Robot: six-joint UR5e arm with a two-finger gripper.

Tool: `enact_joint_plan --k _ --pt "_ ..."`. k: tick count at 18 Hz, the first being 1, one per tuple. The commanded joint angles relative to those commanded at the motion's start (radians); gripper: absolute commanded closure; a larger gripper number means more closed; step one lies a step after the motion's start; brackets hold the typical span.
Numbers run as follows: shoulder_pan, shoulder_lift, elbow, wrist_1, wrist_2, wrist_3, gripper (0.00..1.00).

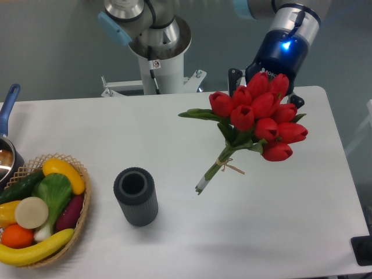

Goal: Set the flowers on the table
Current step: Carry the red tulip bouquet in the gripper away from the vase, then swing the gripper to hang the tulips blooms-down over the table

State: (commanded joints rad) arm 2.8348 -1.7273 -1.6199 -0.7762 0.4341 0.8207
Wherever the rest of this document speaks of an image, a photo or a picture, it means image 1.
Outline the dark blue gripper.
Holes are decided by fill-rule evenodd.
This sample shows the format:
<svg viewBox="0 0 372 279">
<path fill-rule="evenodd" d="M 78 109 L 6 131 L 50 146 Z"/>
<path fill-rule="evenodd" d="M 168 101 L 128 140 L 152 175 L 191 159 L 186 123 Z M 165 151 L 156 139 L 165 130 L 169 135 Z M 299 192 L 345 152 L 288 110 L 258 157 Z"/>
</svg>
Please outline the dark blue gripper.
<svg viewBox="0 0 372 279">
<path fill-rule="evenodd" d="M 293 92 L 294 81 L 308 53 L 309 47 L 305 40 L 293 36 L 283 30 L 269 31 L 253 60 L 245 69 L 245 80 L 250 82 L 252 77 L 260 72 L 266 72 L 270 77 L 284 74 L 289 79 L 287 90 L 288 103 L 300 109 L 305 100 Z M 242 71 L 236 68 L 228 70 L 228 93 L 232 97 L 242 78 Z"/>
</svg>

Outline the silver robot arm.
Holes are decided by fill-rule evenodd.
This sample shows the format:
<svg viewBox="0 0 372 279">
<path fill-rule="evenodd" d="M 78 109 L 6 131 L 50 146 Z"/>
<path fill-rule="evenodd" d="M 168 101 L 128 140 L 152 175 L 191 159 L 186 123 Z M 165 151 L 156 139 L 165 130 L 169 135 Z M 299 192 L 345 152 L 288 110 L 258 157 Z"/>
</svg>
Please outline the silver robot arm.
<svg viewBox="0 0 372 279">
<path fill-rule="evenodd" d="M 235 1 L 238 16 L 272 24 L 253 60 L 245 70 L 228 71 L 228 91 L 249 83 L 256 73 L 270 78 L 284 74 L 289 87 L 284 94 L 297 108 L 304 100 L 293 92 L 294 81 L 326 18 L 330 1 Z M 184 53 L 191 30 L 174 13 L 173 1 L 105 1 L 99 24 L 117 44 L 129 46 L 137 56 L 146 95 L 195 91 L 198 76 L 184 77 Z"/>
</svg>

